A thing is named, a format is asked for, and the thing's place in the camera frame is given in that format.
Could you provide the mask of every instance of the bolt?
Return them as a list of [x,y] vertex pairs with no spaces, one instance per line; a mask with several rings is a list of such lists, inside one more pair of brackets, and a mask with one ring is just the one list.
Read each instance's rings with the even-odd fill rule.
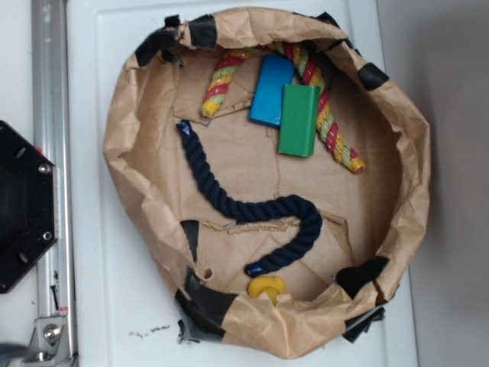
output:
[[42,164],[39,166],[38,170],[42,174],[49,174],[51,172],[51,167],[48,164]]
[[35,362],[43,362],[45,360],[49,359],[49,355],[45,350],[41,350],[40,352],[37,352],[34,356],[34,361]]
[[61,337],[61,329],[53,324],[47,325],[44,328],[44,338],[48,341],[49,344],[54,344]]

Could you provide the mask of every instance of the rope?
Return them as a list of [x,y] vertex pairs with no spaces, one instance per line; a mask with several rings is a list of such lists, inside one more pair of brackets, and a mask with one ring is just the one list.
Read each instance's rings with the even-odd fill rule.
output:
[[200,107],[200,113],[204,117],[213,117],[224,102],[225,94],[228,92],[229,83],[246,59],[253,56],[251,50],[234,49],[224,53],[224,57],[215,66],[215,71],[211,78],[211,83],[207,88],[204,103]]
[[[265,50],[275,50],[287,59],[292,60],[302,81],[308,86],[318,86],[321,89],[319,97],[318,117],[316,131],[319,138],[326,144],[327,149],[333,153],[335,160],[347,167],[354,174],[361,173],[365,163],[358,153],[351,148],[339,131],[339,126],[331,113],[329,92],[322,78],[322,71],[316,64],[316,59],[309,56],[309,51],[300,43],[273,42],[259,46]],[[239,66],[254,54],[254,49],[234,49],[225,52],[222,60],[216,65],[212,81],[207,89],[204,103],[200,112],[205,117],[213,117],[224,102],[228,92],[229,83]]]
[[192,130],[190,122],[182,120],[176,126],[199,191],[222,215],[236,219],[238,222],[265,222],[287,216],[301,219],[301,228],[297,236],[285,246],[246,265],[244,269],[246,274],[255,278],[258,275],[278,271],[302,258],[313,247],[322,226],[321,215],[313,203],[297,195],[281,196],[261,203],[243,203],[233,200],[221,188],[211,172],[199,136]]
[[302,81],[307,86],[318,86],[321,89],[319,96],[318,117],[316,120],[316,130],[319,138],[326,144],[326,147],[333,153],[335,160],[342,163],[354,174],[359,174],[364,170],[365,163],[358,157],[357,152],[350,147],[343,134],[339,131],[338,124],[331,113],[329,104],[329,92],[325,87],[325,80],[322,78],[322,71],[316,64],[316,59],[309,56],[309,51],[302,44],[289,42],[275,42],[263,48],[276,50],[279,54],[292,60]]

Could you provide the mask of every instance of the yellow toy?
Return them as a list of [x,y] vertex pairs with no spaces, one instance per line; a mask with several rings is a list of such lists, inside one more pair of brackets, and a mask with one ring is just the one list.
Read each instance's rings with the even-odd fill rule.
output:
[[285,294],[285,282],[278,276],[261,275],[253,279],[248,285],[248,295],[251,298],[256,298],[264,292],[268,294],[274,305],[277,305],[277,296]]

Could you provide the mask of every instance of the brown paper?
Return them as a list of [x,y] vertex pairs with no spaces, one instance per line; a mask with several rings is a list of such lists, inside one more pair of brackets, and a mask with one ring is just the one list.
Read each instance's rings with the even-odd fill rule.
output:
[[[112,101],[104,154],[121,201],[169,290],[182,291],[192,269],[206,287],[239,294],[222,323],[223,342],[295,358],[345,332],[346,320],[394,296],[426,230],[429,126],[393,81],[364,89],[358,70],[368,62],[345,43],[330,48],[347,38],[337,27],[263,8],[213,16],[216,50],[196,49],[189,25],[179,27],[179,45],[172,52],[183,67],[160,56],[139,67],[135,55],[129,58]],[[175,124],[203,120],[199,107],[225,48],[307,40],[324,51],[332,112],[366,162],[364,173],[354,175],[336,163],[319,138],[310,158],[278,154],[278,131],[248,120],[264,53],[238,69],[210,125],[193,124],[230,197],[257,202],[297,194],[321,211],[323,227],[313,249],[277,272],[288,295],[274,307],[267,298],[247,296],[249,278],[242,269],[290,241],[300,221],[229,226],[233,220],[197,190]],[[180,225],[188,219],[200,222],[197,262]],[[366,284],[351,299],[332,276],[373,255],[390,261],[376,284]]]

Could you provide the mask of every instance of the navy blue rope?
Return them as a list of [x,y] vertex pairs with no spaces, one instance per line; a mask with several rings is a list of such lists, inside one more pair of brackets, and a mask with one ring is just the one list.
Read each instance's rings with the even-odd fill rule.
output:
[[313,203],[297,195],[281,196],[276,200],[262,203],[243,203],[233,200],[221,188],[211,172],[199,136],[192,130],[190,122],[182,120],[176,126],[200,192],[224,216],[236,219],[238,222],[266,222],[286,216],[296,216],[301,219],[301,229],[291,242],[260,260],[246,265],[244,270],[250,277],[255,278],[288,266],[302,258],[312,248],[322,226],[321,215]]

